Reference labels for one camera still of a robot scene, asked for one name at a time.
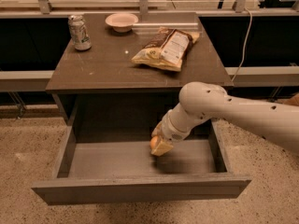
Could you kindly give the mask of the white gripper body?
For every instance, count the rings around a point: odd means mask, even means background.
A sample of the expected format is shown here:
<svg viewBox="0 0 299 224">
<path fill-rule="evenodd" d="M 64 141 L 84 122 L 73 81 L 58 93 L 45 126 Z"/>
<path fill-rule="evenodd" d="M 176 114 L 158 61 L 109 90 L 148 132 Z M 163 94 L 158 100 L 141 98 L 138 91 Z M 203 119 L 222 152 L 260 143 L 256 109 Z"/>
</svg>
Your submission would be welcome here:
<svg viewBox="0 0 299 224">
<path fill-rule="evenodd" d="M 169 140 L 172 142 L 179 142 L 184 140 L 190 132 L 180 131 L 171 121 L 171 115 L 173 111 L 169 110 L 161 121 L 161 136 L 165 140 Z"/>
</svg>

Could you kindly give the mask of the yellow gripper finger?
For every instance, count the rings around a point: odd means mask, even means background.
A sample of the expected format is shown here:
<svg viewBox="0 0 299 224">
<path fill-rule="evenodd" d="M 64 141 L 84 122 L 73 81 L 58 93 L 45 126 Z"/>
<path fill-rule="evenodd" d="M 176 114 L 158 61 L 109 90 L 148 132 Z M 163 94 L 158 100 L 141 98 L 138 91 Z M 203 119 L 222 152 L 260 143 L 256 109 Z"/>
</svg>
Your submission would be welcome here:
<svg viewBox="0 0 299 224">
<path fill-rule="evenodd" d="M 161 136 L 162 135 L 162 123 L 159 122 L 157 126 L 154 128 L 153 132 L 151 133 L 151 136 Z"/>
<path fill-rule="evenodd" d="M 170 151 L 172 148 L 173 148 L 173 145 L 170 142 L 159 137 L 158 143 L 157 143 L 155 149 L 151 150 L 151 154 L 154 156 L 160 157 L 163 154 L 165 154 L 166 152 Z"/>
</svg>

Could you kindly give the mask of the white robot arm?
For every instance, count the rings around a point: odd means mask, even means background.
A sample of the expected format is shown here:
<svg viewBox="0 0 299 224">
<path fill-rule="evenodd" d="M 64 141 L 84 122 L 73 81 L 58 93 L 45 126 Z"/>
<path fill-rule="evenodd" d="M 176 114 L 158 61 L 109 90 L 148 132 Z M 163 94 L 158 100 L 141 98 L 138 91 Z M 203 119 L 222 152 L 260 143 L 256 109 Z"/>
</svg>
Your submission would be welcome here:
<svg viewBox="0 0 299 224">
<path fill-rule="evenodd" d="M 238 98 L 218 85 L 191 82 L 182 87 L 178 104 L 155 127 L 150 148 L 162 156 L 175 142 L 210 119 L 224 119 L 265 140 L 299 154 L 299 107 Z"/>
</svg>

